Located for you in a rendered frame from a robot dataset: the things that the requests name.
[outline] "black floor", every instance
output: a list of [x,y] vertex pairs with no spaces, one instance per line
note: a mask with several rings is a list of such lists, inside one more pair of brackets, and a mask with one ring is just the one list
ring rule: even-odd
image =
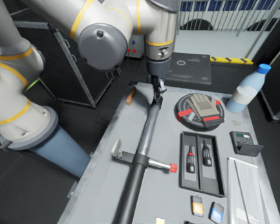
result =
[[[127,60],[123,62],[122,75],[115,78],[96,109],[55,101],[39,82],[26,92],[26,96],[39,105],[55,109],[61,126],[90,153],[99,143],[129,81],[146,82],[145,60],[138,64],[138,60],[129,60],[127,68]],[[213,63],[211,69],[213,85],[199,89],[232,93],[254,67]],[[280,124],[266,120],[267,108],[260,96],[248,108],[259,144],[265,146],[262,156],[280,211]],[[0,150],[0,224],[57,223],[74,182],[71,176],[43,162]]]

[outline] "yellow and black hazard tape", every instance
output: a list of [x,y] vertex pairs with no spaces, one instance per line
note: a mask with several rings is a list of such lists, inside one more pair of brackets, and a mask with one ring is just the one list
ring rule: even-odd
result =
[[223,58],[223,57],[210,57],[211,62],[219,63],[235,63],[243,65],[253,65],[252,59],[248,58]]

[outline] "blue bottle cap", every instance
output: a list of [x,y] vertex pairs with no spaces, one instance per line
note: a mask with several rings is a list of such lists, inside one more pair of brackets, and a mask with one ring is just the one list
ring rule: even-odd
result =
[[257,72],[258,73],[261,73],[261,74],[266,74],[269,72],[269,70],[271,69],[271,66],[270,65],[267,65],[267,64],[260,64],[258,66],[258,69],[257,69]]

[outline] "tool tray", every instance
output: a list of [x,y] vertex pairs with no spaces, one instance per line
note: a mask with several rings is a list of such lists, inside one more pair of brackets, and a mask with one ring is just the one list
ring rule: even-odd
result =
[[[210,149],[212,166],[203,165],[202,149],[205,143]],[[186,171],[188,148],[192,146],[195,155],[195,173]],[[188,190],[209,194],[216,197],[226,197],[222,180],[219,151],[215,136],[183,132],[180,149],[180,186]]]

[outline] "gray tabletop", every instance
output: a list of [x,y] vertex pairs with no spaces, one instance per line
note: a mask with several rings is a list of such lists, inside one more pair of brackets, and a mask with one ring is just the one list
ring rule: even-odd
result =
[[[128,87],[122,98],[105,135],[58,223],[106,224],[113,222],[130,166],[114,161],[111,149],[115,140],[119,138],[123,151],[136,152],[153,99],[152,85],[137,84],[137,92],[131,105],[126,105],[126,99],[132,87],[131,85]],[[280,215],[261,155],[252,158],[234,153],[230,131],[250,132],[255,144],[257,144],[257,139],[248,108],[239,114],[230,113],[225,108],[224,102],[231,95],[168,87],[163,95],[164,102],[157,118],[148,156],[179,166],[180,134],[183,131],[196,131],[186,128],[177,121],[174,107],[181,97],[189,93],[204,93],[220,100],[226,112],[225,123],[216,130],[204,134],[217,136],[222,176],[227,195],[228,157],[257,165],[265,222],[266,224],[280,224]],[[183,189],[179,186],[180,176],[178,173],[179,170],[175,174],[165,173],[154,168],[146,170],[133,223],[152,224],[156,223],[156,218],[162,218],[166,224],[184,224],[185,221],[195,224],[210,224],[213,223],[208,219],[210,206],[212,202],[216,201],[225,208],[222,223],[227,224],[228,198],[219,198]],[[202,198],[203,218],[191,213],[191,196]]]

